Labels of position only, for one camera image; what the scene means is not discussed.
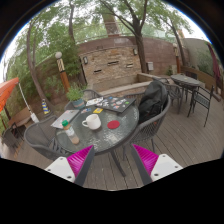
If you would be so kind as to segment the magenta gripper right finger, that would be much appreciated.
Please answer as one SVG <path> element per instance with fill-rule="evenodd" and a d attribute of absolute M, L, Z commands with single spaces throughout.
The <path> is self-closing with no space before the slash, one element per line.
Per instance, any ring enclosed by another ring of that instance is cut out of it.
<path fill-rule="evenodd" d="M 136 144 L 132 145 L 132 155 L 143 185 L 150 184 L 182 169 L 182 166 L 167 154 L 157 155 Z"/>

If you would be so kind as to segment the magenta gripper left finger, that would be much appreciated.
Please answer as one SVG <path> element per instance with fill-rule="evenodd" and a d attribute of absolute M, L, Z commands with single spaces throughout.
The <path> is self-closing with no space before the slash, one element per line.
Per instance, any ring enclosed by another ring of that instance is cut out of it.
<path fill-rule="evenodd" d="M 46 168 L 46 171 L 75 183 L 78 186 L 82 186 L 94 155 L 94 146 L 90 145 L 69 157 L 57 158 Z"/>

